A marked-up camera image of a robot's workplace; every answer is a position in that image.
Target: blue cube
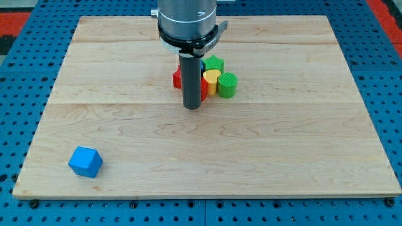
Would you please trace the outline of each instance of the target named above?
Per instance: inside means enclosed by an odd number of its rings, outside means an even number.
[[[95,149],[78,146],[68,165],[77,175],[95,178],[102,163],[103,160]]]

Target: yellow cylinder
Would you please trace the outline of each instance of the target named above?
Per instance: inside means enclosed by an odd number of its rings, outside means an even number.
[[[218,87],[218,77],[220,75],[220,70],[207,70],[203,73],[204,79],[208,83],[208,95],[215,95]]]

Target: perforated metal table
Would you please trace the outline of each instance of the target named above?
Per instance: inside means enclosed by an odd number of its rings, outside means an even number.
[[[149,15],[156,0],[40,0],[0,67],[0,225],[401,225],[402,202],[19,201],[11,195],[80,16]],[[402,61],[363,0],[237,0],[219,15],[327,15],[399,182]]]

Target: green block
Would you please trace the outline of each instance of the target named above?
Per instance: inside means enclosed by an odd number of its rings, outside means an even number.
[[[233,73],[223,73],[218,78],[218,94],[223,98],[236,95],[237,77]]]
[[[205,70],[220,70],[221,73],[224,73],[225,61],[223,59],[217,58],[215,55],[210,56],[209,58],[202,60],[205,63]]]

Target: wood grain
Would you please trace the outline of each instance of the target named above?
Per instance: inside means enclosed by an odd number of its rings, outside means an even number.
[[[340,198],[401,193],[325,16],[224,17],[234,98],[182,106],[156,21],[83,17],[26,157],[21,199]],[[96,148],[95,179],[67,162]]]

